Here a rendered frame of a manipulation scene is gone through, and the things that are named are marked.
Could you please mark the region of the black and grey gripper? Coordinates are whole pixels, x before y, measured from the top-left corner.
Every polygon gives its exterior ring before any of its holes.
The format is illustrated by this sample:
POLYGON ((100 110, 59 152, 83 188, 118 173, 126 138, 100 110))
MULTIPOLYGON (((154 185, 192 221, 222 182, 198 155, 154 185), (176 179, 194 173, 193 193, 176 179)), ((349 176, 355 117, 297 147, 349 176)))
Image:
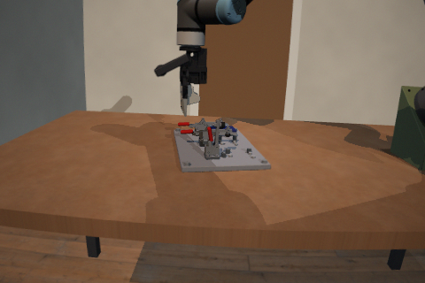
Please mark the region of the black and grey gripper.
POLYGON ((180 70, 181 108, 184 117, 187 117, 187 105, 200 101, 200 96, 194 92, 194 88, 190 83, 206 84, 207 82, 207 49, 202 47, 180 47, 180 50, 187 50, 188 53, 186 51, 186 54, 189 58, 189 62, 181 65, 180 70), (190 55, 191 53, 193 53, 193 56, 190 55))

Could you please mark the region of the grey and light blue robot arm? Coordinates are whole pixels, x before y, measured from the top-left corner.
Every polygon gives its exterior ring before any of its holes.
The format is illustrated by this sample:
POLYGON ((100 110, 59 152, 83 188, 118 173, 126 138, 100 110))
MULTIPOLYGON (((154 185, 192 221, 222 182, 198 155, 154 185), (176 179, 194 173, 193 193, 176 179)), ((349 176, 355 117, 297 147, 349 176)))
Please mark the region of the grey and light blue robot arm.
MULTIPOLYGON (((239 23, 246 6, 252 0, 178 0, 176 44, 181 47, 205 46, 205 25, 233 25, 239 23), (246 2, 245 2, 246 1, 246 2), (201 46, 200 46, 201 45, 201 46)), ((189 62, 187 54, 154 69, 164 76, 189 62), (173 61, 173 62, 172 62, 173 61)), ((425 86, 414 97, 414 107, 425 124, 425 86)))

